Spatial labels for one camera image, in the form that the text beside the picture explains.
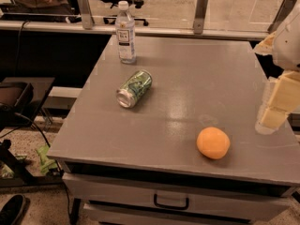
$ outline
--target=cable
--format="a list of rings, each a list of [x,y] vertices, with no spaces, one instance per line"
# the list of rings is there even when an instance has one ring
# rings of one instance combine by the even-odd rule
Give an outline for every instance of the cable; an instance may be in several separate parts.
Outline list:
[[[22,114],[20,114],[20,113],[17,113],[17,112],[15,112],[14,114],[15,114],[16,116],[21,117],[22,119],[25,119],[25,120],[31,122],[31,123],[36,127],[36,129],[40,132],[40,134],[43,136],[43,138],[44,138],[46,144],[48,145],[48,147],[51,147],[51,146],[50,146],[50,143],[49,143],[49,141],[48,141],[48,139],[47,139],[46,136],[45,136],[45,134],[43,133],[43,131],[39,128],[39,126],[38,126],[33,120],[31,120],[29,117],[26,117],[26,116],[24,116],[24,115],[22,115]]]
[[[24,28],[24,26],[27,24],[27,23],[30,23],[29,20],[26,20],[22,23],[20,29],[19,29],[19,33],[18,33],[18,43],[17,43],[17,52],[16,52],[16,62],[15,62],[15,69],[14,69],[14,72],[13,72],[13,75],[14,77],[16,77],[17,75],[17,71],[18,71],[18,66],[19,66],[19,58],[20,58],[20,47],[21,47],[21,32]]]
[[[25,120],[31,122],[37,128],[37,130],[41,133],[41,135],[43,136],[43,138],[44,138],[46,144],[48,145],[48,147],[51,147],[49,141],[47,140],[47,138],[45,136],[45,134],[43,133],[43,131],[39,128],[39,126],[33,120],[31,120],[29,117],[26,117],[26,116],[24,116],[20,113],[17,113],[17,112],[15,112],[14,114],[18,117],[21,117],[22,119],[25,119]],[[57,161],[55,161],[55,162],[56,162],[57,169],[58,169],[59,173],[62,175],[63,171],[60,169],[58,162]],[[66,195],[67,195],[67,214],[68,214],[68,217],[70,219],[70,212],[69,212],[70,202],[69,202],[68,188],[67,188],[67,185],[65,183],[64,183],[64,189],[65,189],[65,192],[66,192]]]
[[[18,129],[20,129],[21,127],[16,127],[16,128],[14,128],[14,129],[12,129],[11,131],[9,131],[9,132],[7,132],[6,134],[3,134],[2,136],[0,136],[0,139],[3,139],[4,137],[6,137],[9,133],[11,133],[11,132],[13,132],[13,131],[15,131],[15,130],[18,130]]]

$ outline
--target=bottle cap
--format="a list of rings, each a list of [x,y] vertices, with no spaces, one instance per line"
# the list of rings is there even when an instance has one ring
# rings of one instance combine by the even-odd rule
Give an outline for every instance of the bottle cap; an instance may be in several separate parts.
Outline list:
[[[127,10],[129,8],[128,1],[120,1],[118,6],[120,10]]]

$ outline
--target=green can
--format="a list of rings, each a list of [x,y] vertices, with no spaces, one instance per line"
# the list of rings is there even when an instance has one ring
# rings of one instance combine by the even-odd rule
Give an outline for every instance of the green can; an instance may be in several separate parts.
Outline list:
[[[151,84],[150,73],[139,70],[117,89],[116,98],[122,107],[132,108],[150,88]]]

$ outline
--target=plastic bottle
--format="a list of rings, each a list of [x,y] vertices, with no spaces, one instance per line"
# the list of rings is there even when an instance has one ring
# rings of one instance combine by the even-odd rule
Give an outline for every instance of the plastic bottle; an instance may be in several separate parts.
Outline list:
[[[118,40],[119,57],[122,63],[133,64],[135,53],[135,22],[128,8],[127,1],[120,1],[119,14],[115,20],[115,33]]]

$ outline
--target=white robot part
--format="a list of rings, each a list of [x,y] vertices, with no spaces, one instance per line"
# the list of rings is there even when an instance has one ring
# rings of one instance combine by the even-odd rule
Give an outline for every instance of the white robot part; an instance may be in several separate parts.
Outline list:
[[[284,70],[300,71],[300,5],[295,6],[278,27],[272,55],[277,66]]]
[[[269,79],[262,96],[256,130],[272,134],[300,105],[300,73],[285,71],[278,79]]]

